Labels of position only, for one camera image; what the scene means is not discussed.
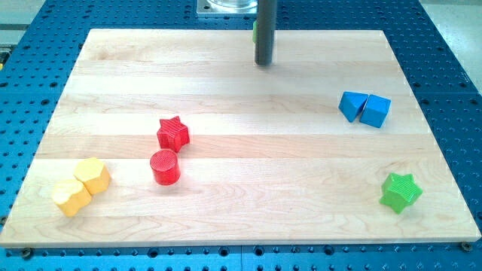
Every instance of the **green star block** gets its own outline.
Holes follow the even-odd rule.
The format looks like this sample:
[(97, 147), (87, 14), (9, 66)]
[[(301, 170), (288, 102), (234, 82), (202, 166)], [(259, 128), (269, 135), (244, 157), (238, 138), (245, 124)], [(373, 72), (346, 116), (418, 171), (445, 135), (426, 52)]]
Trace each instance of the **green star block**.
[(423, 193), (413, 181), (413, 175), (402, 176), (395, 173), (390, 173), (386, 178), (382, 192), (380, 203), (392, 207), (397, 214), (414, 204)]

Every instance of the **metal base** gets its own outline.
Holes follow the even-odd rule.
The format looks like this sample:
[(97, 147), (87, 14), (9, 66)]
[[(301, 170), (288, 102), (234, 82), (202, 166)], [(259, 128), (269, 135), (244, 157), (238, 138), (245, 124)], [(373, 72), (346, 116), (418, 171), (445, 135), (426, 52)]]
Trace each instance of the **metal base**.
[(197, 16), (198, 17), (219, 17), (221, 15), (229, 15), (230, 17), (241, 17), (246, 14), (256, 14), (257, 5), (248, 6), (247, 8), (229, 8), (217, 5), (209, 0), (197, 0)]

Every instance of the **blue pegboard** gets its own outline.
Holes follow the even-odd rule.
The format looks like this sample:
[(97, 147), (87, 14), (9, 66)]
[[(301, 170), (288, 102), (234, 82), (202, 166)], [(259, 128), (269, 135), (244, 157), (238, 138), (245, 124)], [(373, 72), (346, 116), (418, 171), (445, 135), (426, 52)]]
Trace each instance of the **blue pegboard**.
[[(418, 1), (282, 1), (278, 29), (382, 29), (482, 226), (482, 98)], [(251, 29), (194, 0), (47, 0), (0, 72), (0, 217), (92, 28)], [(480, 270), (474, 244), (0, 249), (0, 270)]]

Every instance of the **red cylinder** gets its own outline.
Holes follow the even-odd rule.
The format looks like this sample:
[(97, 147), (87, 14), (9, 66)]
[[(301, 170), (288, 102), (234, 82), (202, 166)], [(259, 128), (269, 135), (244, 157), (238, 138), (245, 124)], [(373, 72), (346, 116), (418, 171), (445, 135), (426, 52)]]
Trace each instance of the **red cylinder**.
[(151, 157), (151, 168), (154, 179), (160, 185), (174, 184), (181, 176), (178, 156), (171, 150), (161, 150), (155, 153)]

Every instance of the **yellow hexagon block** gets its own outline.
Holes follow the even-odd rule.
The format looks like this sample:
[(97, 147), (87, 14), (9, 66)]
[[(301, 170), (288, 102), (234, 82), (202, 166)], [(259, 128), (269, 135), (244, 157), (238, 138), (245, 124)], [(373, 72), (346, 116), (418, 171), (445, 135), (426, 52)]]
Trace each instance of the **yellow hexagon block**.
[(74, 176), (85, 185), (91, 195), (107, 190), (111, 180), (105, 164), (95, 157), (79, 162)]
[(52, 199), (64, 215), (72, 217), (90, 203), (92, 196), (82, 182), (72, 179), (57, 182)]

